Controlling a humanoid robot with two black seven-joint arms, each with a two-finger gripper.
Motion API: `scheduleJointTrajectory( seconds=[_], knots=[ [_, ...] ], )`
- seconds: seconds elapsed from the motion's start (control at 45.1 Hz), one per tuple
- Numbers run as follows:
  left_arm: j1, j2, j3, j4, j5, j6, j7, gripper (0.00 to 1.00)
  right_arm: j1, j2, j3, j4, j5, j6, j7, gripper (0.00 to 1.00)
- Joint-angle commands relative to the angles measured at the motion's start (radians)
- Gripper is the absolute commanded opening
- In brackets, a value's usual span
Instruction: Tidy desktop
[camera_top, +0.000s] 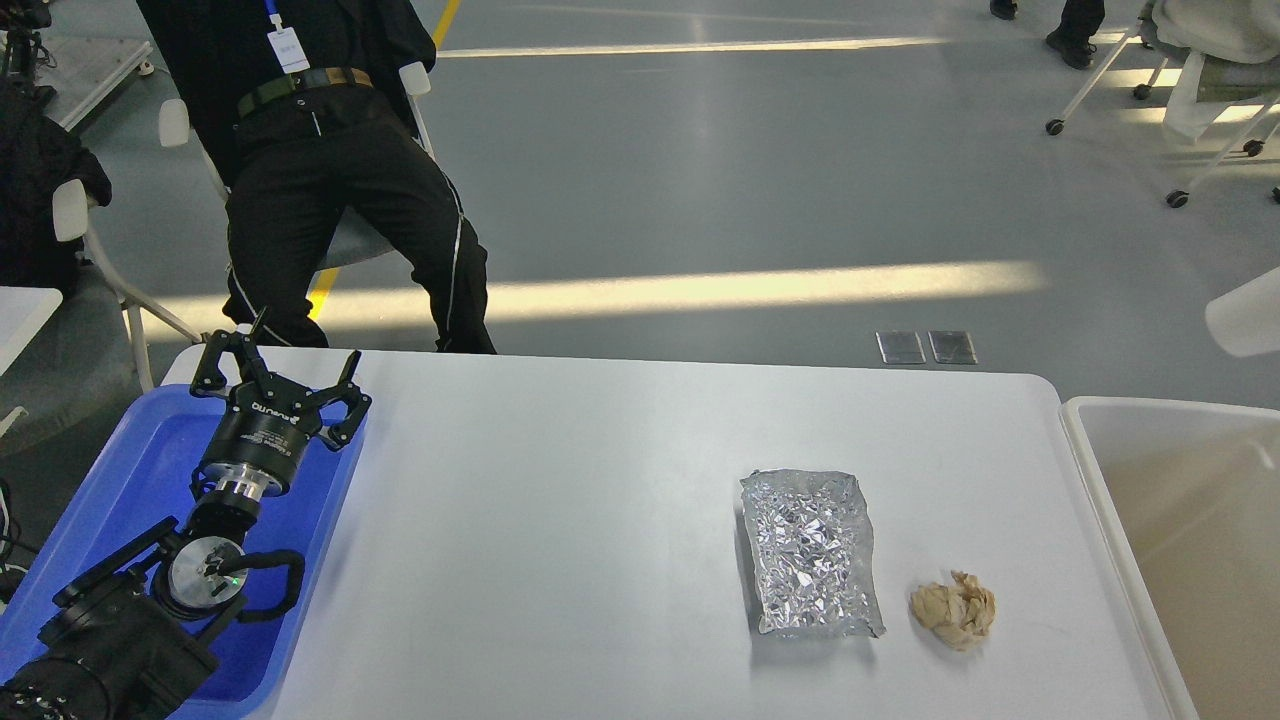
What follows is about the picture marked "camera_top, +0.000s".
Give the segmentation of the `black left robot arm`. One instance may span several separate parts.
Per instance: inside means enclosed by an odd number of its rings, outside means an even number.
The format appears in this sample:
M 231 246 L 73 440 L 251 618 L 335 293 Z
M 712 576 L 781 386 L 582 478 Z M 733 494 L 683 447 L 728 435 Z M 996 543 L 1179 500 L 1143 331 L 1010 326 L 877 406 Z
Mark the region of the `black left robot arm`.
M 228 719 L 300 634 L 362 442 L 360 352 L 320 389 L 219 331 L 125 414 L 3 618 L 5 719 Z

